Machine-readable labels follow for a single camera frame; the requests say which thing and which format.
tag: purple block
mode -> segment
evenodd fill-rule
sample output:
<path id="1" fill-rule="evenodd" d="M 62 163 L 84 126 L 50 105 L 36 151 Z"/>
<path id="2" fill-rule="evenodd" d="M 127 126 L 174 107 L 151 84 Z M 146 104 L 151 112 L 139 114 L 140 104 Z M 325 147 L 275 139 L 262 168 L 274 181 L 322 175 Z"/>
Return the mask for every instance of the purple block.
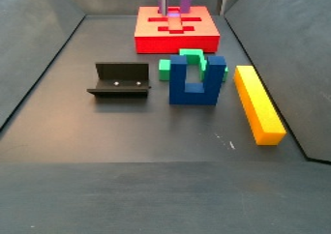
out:
<path id="1" fill-rule="evenodd" d="M 191 0 L 182 0 L 182 14 L 188 14 L 191 8 Z"/>
<path id="2" fill-rule="evenodd" d="M 180 14 L 168 14 L 170 17 L 180 17 Z"/>

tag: blue block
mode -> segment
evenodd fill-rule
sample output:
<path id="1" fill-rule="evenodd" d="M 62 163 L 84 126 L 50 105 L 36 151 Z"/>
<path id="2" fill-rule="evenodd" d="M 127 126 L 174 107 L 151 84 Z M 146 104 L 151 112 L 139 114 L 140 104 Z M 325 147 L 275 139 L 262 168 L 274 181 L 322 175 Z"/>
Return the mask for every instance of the blue block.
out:
<path id="1" fill-rule="evenodd" d="M 186 83 L 187 57 L 171 56 L 170 104 L 216 105 L 220 94 L 227 62 L 222 56 L 207 58 L 202 83 Z"/>

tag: dark gray floor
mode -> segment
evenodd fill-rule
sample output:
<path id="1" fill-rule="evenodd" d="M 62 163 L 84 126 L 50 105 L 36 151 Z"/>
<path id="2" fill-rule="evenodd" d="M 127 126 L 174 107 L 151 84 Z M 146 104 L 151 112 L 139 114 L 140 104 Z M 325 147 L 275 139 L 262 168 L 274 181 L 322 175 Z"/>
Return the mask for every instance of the dark gray floor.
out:
<path id="1" fill-rule="evenodd" d="M 331 0 L 239 0 L 227 21 L 307 156 L 331 161 Z"/>
<path id="2" fill-rule="evenodd" d="M 255 145 L 231 80 L 248 60 L 223 18 L 216 107 L 168 105 L 168 55 L 135 53 L 135 22 L 84 20 L 0 133 L 0 233 L 329 234 L 331 168 L 290 134 Z M 95 100 L 96 61 L 148 61 L 146 101 Z"/>
<path id="3" fill-rule="evenodd" d="M 0 129 L 83 17 L 67 0 L 0 0 Z"/>
<path id="4" fill-rule="evenodd" d="M 330 177 L 309 162 L 2 164 L 0 232 L 330 234 Z"/>
<path id="5" fill-rule="evenodd" d="M 230 69 L 216 107 L 168 104 L 158 60 L 170 55 L 136 54 L 134 16 L 90 16 L 0 133 L 0 161 L 303 161 L 290 133 L 277 147 L 255 144 L 232 82 L 235 66 L 250 62 L 224 19 L 215 20 Z M 150 63 L 146 100 L 87 93 L 95 62 L 107 61 Z"/>

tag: toy block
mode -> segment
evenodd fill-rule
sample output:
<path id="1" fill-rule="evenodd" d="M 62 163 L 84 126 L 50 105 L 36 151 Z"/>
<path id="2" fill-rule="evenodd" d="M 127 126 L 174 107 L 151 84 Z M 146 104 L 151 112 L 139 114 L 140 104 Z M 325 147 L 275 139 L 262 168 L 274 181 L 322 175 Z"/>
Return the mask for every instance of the toy block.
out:
<path id="1" fill-rule="evenodd" d="M 206 71 L 207 60 L 203 56 L 202 49 L 180 49 L 180 55 L 184 55 L 190 65 L 199 66 L 199 77 L 203 80 L 203 75 Z"/>
<path id="2" fill-rule="evenodd" d="M 234 82 L 257 144 L 278 145 L 286 135 L 286 129 L 254 67 L 236 66 Z"/>
<path id="3" fill-rule="evenodd" d="M 168 10 L 170 14 L 178 13 L 180 8 L 171 7 Z M 158 13 L 158 7 L 140 7 L 135 31 L 138 53 L 179 53 L 183 47 L 204 52 L 218 51 L 220 33 L 206 7 L 194 6 L 188 14 L 180 14 L 182 31 L 170 28 L 170 23 L 171 26 L 175 24 L 174 19 L 168 19 L 170 16 Z"/>
<path id="4" fill-rule="evenodd" d="M 160 60 L 159 61 L 159 80 L 168 81 L 171 74 L 171 61 Z"/>
<path id="5" fill-rule="evenodd" d="M 207 58 L 206 76 L 202 83 L 186 83 L 187 57 L 171 56 L 170 104 L 216 105 L 227 63 L 224 57 Z"/>
<path id="6" fill-rule="evenodd" d="M 191 8 L 191 0 L 182 0 L 182 8 L 180 12 L 182 14 L 188 14 L 190 13 L 190 8 Z"/>

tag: green block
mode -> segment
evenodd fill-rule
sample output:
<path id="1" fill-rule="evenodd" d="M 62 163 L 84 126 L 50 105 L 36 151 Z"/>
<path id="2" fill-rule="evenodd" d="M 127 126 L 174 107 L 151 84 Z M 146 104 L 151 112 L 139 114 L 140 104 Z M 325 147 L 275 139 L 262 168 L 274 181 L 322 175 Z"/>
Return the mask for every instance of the green block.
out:
<path id="1" fill-rule="evenodd" d="M 159 61 L 159 80 L 170 81 L 171 76 L 171 60 Z"/>
<path id="2" fill-rule="evenodd" d="M 227 78 L 228 78 L 228 67 L 226 67 L 224 76 L 223 76 L 223 82 L 227 81 Z"/>
<path id="3" fill-rule="evenodd" d="M 204 56 L 203 56 L 203 50 L 202 49 L 180 49 L 180 55 L 186 56 L 187 63 L 190 65 L 199 66 L 199 76 L 200 76 L 200 80 L 203 80 L 206 66 L 207 66 L 207 60 L 204 59 Z"/>

